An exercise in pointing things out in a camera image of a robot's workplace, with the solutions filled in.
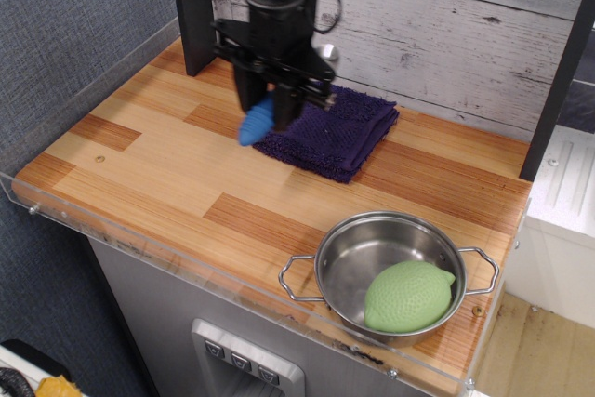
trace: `green lemon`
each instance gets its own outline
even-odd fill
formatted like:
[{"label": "green lemon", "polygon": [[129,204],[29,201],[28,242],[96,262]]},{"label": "green lemon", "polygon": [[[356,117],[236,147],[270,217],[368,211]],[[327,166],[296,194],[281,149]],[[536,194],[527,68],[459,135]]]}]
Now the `green lemon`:
[{"label": "green lemon", "polygon": [[365,294],[365,325],[391,333],[428,327],[448,310],[455,279],[451,272],[424,261],[407,260],[388,267]]}]

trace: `metal pot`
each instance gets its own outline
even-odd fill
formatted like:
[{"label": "metal pot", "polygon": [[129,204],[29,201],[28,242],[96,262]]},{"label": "metal pot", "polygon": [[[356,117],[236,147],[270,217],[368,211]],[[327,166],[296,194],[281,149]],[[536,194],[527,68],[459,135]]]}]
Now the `metal pot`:
[{"label": "metal pot", "polygon": [[[475,251],[494,268],[490,286],[467,290],[467,271],[461,252]],[[321,297],[297,297],[284,280],[292,262],[314,258],[314,272]],[[365,293],[385,269],[405,260],[423,260],[451,272],[452,302],[436,323],[407,333],[380,332],[364,323]],[[480,248],[456,248],[430,223],[404,213],[372,211],[339,222],[326,234],[316,255],[292,256],[279,273],[279,282],[295,301],[325,301],[343,324],[356,332],[395,347],[411,346],[431,336],[450,319],[466,295],[490,293],[499,274],[497,264]]]}]

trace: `button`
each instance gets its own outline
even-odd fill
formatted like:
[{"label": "button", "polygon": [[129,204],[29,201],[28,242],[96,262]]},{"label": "button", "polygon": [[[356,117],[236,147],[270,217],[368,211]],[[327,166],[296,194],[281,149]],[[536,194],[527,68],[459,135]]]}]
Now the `button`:
[{"label": "button", "polygon": [[206,350],[211,355],[214,355],[217,358],[225,358],[225,352],[223,351],[223,348],[218,344],[215,344],[213,341],[209,341],[208,339],[206,339],[205,346]]},{"label": "button", "polygon": [[241,357],[235,352],[231,353],[231,362],[235,367],[242,369],[245,372],[250,372],[252,370],[252,364],[250,364],[250,360]]},{"label": "button", "polygon": [[270,371],[269,369],[265,369],[264,367],[259,366],[258,373],[260,374],[260,378],[262,378],[267,383],[271,383],[275,386],[279,384],[279,376],[274,372]]}]

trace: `purple cloth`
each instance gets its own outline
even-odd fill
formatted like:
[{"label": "purple cloth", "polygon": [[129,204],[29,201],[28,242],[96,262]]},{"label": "purple cloth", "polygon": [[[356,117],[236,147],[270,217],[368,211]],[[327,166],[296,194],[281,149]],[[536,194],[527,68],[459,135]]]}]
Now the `purple cloth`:
[{"label": "purple cloth", "polygon": [[289,165],[349,183],[399,113],[394,102],[345,87],[332,90],[336,103],[328,112],[306,103],[285,132],[270,132],[254,147]]}]

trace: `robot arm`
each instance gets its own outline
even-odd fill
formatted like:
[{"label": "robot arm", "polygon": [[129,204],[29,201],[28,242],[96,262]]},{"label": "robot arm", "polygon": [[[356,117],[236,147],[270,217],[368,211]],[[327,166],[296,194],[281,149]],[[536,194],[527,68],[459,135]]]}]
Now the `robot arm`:
[{"label": "robot arm", "polygon": [[246,0],[249,22],[217,20],[215,52],[233,64],[244,112],[259,103],[268,84],[275,86],[274,128],[286,130],[299,117],[304,101],[332,105],[333,69],[311,46],[316,29],[316,0]]}]

